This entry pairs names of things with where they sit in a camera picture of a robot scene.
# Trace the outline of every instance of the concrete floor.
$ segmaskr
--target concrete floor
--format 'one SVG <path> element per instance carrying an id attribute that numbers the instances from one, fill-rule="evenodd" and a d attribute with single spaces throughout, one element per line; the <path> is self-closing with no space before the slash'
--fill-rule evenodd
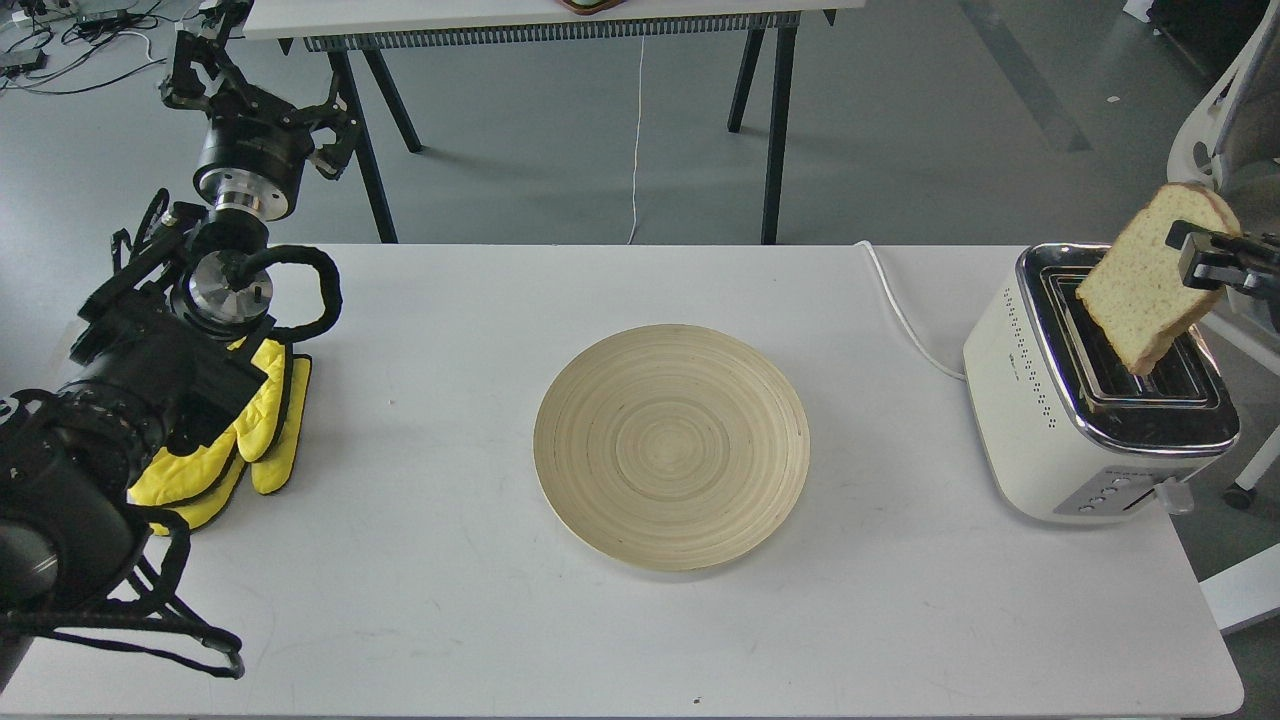
<path id="1" fill-rule="evenodd" d="M 1172 137 L 1208 85 L 1166 38 L 1121 14 L 1123 4 L 870 0 L 833 28 L 806 15 L 780 242 L 1110 241 L 1164 182 Z M 984 41 L 983 18 L 1021 58 Z M 0 41 L 22 35 L 8 28 Z M 166 27 L 147 35 L 154 56 L 168 53 Z M 769 37 L 744 129 L 730 135 L 742 41 L 645 41 L 635 242 L 758 241 L 773 46 Z M 113 78 L 143 60 L 143 45 L 122 37 L 45 88 Z M 47 50 L 52 68 L 82 51 Z M 625 243 L 640 51 L 636 38 L 390 51 L 429 146 L 420 155 L 404 151 L 353 55 L 401 241 Z M 230 53 L 252 82 L 298 105 L 328 90 L 324 56 L 301 46 L 282 58 L 275 44 L 238 41 Z M 161 77 L 157 67 L 83 95 L 0 92 L 0 387 L 52 382 L 65 328 L 49 319 L 70 320 L 108 277 L 108 236 L 132 229 L 155 188 L 195 199 L 205 119 L 163 108 Z M 1057 114 L 1046 120 L 1046 96 L 1029 87 L 1047 88 Z M 1064 142 L 1064 127 L 1085 145 Z M 297 211 L 271 233 L 278 242 L 376 242 L 355 164 L 339 182 L 308 170 Z M 1216 497 L 1280 423 L 1276 378 L 1229 345 L 1215 348 L 1245 429 L 1198 480 L 1201 511 L 1178 520 L 1201 578 L 1280 541 L 1274 477 L 1251 512 Z M 1277 633 L 1271 620 L 1229 638 L 1247 687 L 1233 717 L 1280 717 Z"/>

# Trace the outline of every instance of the wooden plate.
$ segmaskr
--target wooden plate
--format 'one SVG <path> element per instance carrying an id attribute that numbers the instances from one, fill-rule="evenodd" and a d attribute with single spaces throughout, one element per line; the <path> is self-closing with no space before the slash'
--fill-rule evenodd
<path id="1" fill-rule="evenodd" d="M 556 378 L 534 427 L 556 514 L 654 570 L 733 560 L 782 524 L 809 470 L 795 389 L 763 355 L 694 325 L 602 340 Z"/>

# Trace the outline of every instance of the white toaster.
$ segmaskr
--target white toaster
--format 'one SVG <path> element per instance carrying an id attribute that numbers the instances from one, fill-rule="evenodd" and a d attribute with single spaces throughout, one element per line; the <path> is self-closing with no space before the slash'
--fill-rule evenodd
<path id="1" fill-rule="evenodd" d="M 1129 374 L 1075 288 L 1105 245 L 1025 250 L 964 346 L 996 484 L 1052 523 L 1125 520 L 1226 452 L 1239 418 L 1196 328 Z"/>

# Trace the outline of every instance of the desk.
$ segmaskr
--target desk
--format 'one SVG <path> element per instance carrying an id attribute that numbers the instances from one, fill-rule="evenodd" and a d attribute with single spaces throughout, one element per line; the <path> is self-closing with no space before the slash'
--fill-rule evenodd
<path id="1" fill-rule="evenodd" d="M 1135 716 L 1236 708 L 1167 516 L 1024 519 L 961 382 L 902 336 L 860 247 L 325 246 L 343 318 L 292 483 L 197 533 L 182 596 L 242 680 L 36 641 L 3 714 Z M 884 247 L 959 366 L 1016 247 Z M 314 307 L 273 269 L 282 322 Z M 760 350 L 809 416 L 791 516 L 730 565 L 631 569 L 541 496 L 532 427 L 579 351 L 650 323 Z"/>
<path id="2" fill-rule="evenodd" d="M 769 151 L 764 177 L 760 243 L 777 242 L 782 196 L 782 165 L 791 102 L 791 70 L 801 10 L 861 8 L 865 0 L 631 0 L 595 15 L 579 17 L 554 0 L 257 0 L 244 23 L 251 40 L 303 37 L 312 51 L 328 53 L 339 78 L 340 94 L 364 119 L 360 94 L 347 51 L 361 50 L 410 152 L 422 150 L 417 131 L 383 61 L 390 47 L 434 47 L 544 40 L 637 37 L 689 32 L 748 31 L 730 106 L 728 131 L 739 132 L 750 95 L 764 31 L 777 28 Z M 356 156 L 369 193 L 374 222 L 383 242 L 397 242 L 390 208 L 383 191 L 372 143 L 366 132 Z"/>

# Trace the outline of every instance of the slice of bread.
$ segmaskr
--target slice of bread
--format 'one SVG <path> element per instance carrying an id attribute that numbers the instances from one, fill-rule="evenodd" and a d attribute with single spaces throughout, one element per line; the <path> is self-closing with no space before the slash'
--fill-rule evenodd
<path id="1" fill-rule="evenodd" d="M 1129 222 L 1076 291 L 1125 369 L 1135 375 L 1149 373 L 1174 340 L 1204 316 L 1224 292 L 1183 284 L 1180 252 L 1165 245 L 1174 220 L 1240 234 L 1239 220 L 1221 197 L 1197 184 L 1166 184 Z"/>

